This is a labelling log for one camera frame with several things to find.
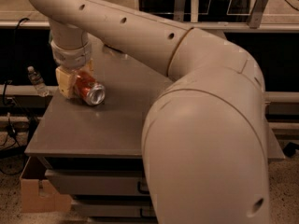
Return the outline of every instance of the cardboard box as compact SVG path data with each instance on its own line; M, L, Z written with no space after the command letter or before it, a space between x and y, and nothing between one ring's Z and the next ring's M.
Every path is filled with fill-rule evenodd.
M21 211L23 213L68 212L71 197L60 194L45 177L46 168L31 157L21 174Z

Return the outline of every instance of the floor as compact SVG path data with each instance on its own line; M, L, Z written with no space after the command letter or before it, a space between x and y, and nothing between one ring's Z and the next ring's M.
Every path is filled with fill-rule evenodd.
M123 0L112 0L117 3ZM297 9L298 0L270 0L266 8L263 22L299 23ZM135 7L135 1L126 2L128 7ZM0 18L18 20L24 13L34 20L45 20L35 12L26 0L0 0ZM7 133L0 133L0 145L6 141ZM20 145L26 142L26 133L17 136ZM288 141L281 141L284 147ZM9 137L5 146L13 144ZM0 160L0 169L6 173L18 173L23 166L23 156L15 156ZM273 224L299 223L299 154L285 161L269 164L269 182L271 198L271 217ZM0 223L6 224L80 224L86 223L85 217L75 212L25 214L21 212L20 174L4 175L0 173Z

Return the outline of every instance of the black drawer handle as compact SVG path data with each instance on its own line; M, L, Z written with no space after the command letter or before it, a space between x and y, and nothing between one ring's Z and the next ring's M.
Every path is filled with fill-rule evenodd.
M145 195L150 195L150 192L149 192L149 191L147 191L147 190L143 190L141 187L142 187L141 182L138 182L138 187L137 187L137 189L138 189L139 193L141 193L141 194L145 194Z
M140 208L139 212L140 212L140 217L142 217L142 218L144 218L144 219L152 219L152 220L156 220L156 219L157 219L157 217L144 216L144 215L143 215L143 209L142 209L142 208Z

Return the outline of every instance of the clear water bottle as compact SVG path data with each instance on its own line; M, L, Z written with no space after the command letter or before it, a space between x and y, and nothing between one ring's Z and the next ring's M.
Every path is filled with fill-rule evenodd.
M49 95L49 90L45 85L44 79L40 75L40 73L36 71L33 66L29 66L27 69L28 69L28 77L31 83L36 88L38 95L41 97L45 97Z

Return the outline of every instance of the screw hole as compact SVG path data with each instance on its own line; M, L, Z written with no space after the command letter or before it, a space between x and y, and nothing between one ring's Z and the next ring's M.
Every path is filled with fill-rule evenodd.
M123 18L123 19L121 19L121 24L124 24L124 23L126 23L127 22L127 18Z
M82 4L78 9L79 9L79 10L83 10L84 8L85 8L85 5Z
M168 36L168 39L173 39L175 37L175 34L170 34L169 36Z
M253 217L261 209L262 205L263 205L263 198L261 198L258 202L256 202L252 206L251 210L249 211L248 216Z

